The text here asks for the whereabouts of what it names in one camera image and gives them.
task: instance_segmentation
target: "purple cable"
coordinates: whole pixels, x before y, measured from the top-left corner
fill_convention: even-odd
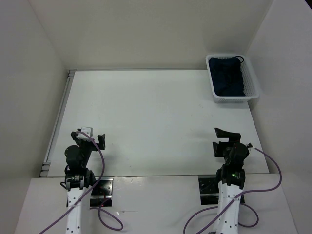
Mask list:
[[[252,225],[245,225],[245,224],[241,224],[241,223],[238,223],[238,224],[240,226],[244,227],[244,228],[253,228],[253,227],[255,227],[258,224],[258,222],[259,222],[259,216],[258,216],[257,212],[251,206],[249,206],[247,204],[241,203],[241,205],[246,206],[249,209],[251,209],[254,212],[255,216],[257,217],[257,221],[254,224],[252,224]]]
[[[273,187],[273,188],[271,188],[271,189],[255,189],[255,190],[248,190],[248,191],[244,191],[244,192],[241,192],[241,193],[239,193],[239,194],[237,194],[236,196],[235,196],[235,198],[238,198],[238,197],[240,197],[240,196],[242,196],[243,194],[249,194],[249,193],[255,193],[255,192],[269,192],[269,191],[273,191],[273,190],[275,190],[275,189],[277,189],[280,185],[281,185],[281,183],[282,183],[282,172],[281,172],[281,169],[279,168],[279,166],[278,166],[278,164],[277,164],[277,162],[273,159],[273,158],[271,158],[269,155],[267,155],[265,152],[263,152],[263,151],[261,151],[261,150],[259,150],[258,148],[255,148],[254,147],[254,149],[255,150],[257,150],[257,151],[259,151],[259,152],[261,152],[263,155],[265,155],[266,157],[268,157],[274,164],[275,164],[275,166],[277,167],[277,169],[278,169],[278,173],[279,173],[279,182],[278,182],[278,184],[275,186],[275,187]],[[210,223],[208,223],[203,229],[201,229],[199,232],[197,232],[196,234],[200,234],[200,233],[202,233],[203,231],[205,231],[207,228],[209,228],[232,204],[233,204],[233,202],[234,202],[235,200],[233,199],[232,201],[230,201],[229,202],[229,204],[210,222]],[[199,213],[201,213],[201,212],[203,212],[203,211],[206,211],[206,210],[211,210],[211,209],[213,209],[213,208],[211,208],[211,207],[209,207],[209,208],[205,208],[205,209],[202,209],[202,210],[200,210],[200,211],[198,211],[198,212],[196,212],[194,215],[192,215],[190,218],[189,218],[189,220],[187,220],[187,222],[186,222],[186,224],[185,224],[185,226],[184,226],[184,229],[183,229],[183,234],[185,234],[185,230],[186,230],[186,227],[187,227],[187,225],[189,224],[189,222],[196,216],[196,215],[198,215]]]
[[[105,227],[107,227],[107,228],[109,228],[109,229],[111,229],[111,230],[113,230],[113,231],[121,231],[121,230],[123,229],[123,224],[122,224],[122,222],[121,222],[116,216],[112,215],[112,214],[109,213],[108,211],[106,211],[106,210],[104,210],[104,209],[101,208],[102,205],[103,205],[106,201],[108,201],[108,200],[109,200],[109,199],[103,201],[103,202],[100,204],[99,207],[91,207],[90,210],[98,210],[98,213],[97,213],[97,214],[98,214],[98,218],[99,218],[99,220],[101,221],[101,223],[102,223]],[[121,228],[113,228],[113,227],[108,226],[106,223],[104,223],[104,221],[102,220],[101,214],[100,214],[101,211],[103,211],[104,213],[106,213],[106,214],[108,214],[110,217],[112,217],[114,220],[116,220],[116,221],[121,225]]]
[[[76,133],[80,133],[80,134],[83,134],[84,136],[86,136],[91,142],[92,144],[94,144],[95,148],[97,149],[97,151],[99,152],[99,155],[101,156],[101,159],[102,159],[102,164],[103,164],[103,168],[102,168],[102,172],[99,176],[99,178],[97,179],[97,181],[95,182],[95,184],[90,188],[88,189],[75,203],[74,205],[68,209],[68,211],[66,211],[61,217],[59,217],[56,221],[54,221],[53,223],[51,223],[48,227],[46,227],[44,230],[42,230],[39,234],[43,234],[45,233],[47,230],[49,230],[51,227],[53,227],[55,224],[57,224],[62,218],[64,218],[66,215],[68,215],[73,209],[74,207],[78,204],[78,202],[80,202],[90,191],[92,191],[96,185],[100,182],[100,180],[102,179],[103,177],[103,174],[104,174],[104,170],[105,170],[105,161],[104,161],[104,156],[101,152],[101,150],[99,149],[98,145],[94,142],[94,140],[89,137],[87,134],[83,133],[83,132],[80,132],[80,131],[77,131]]]

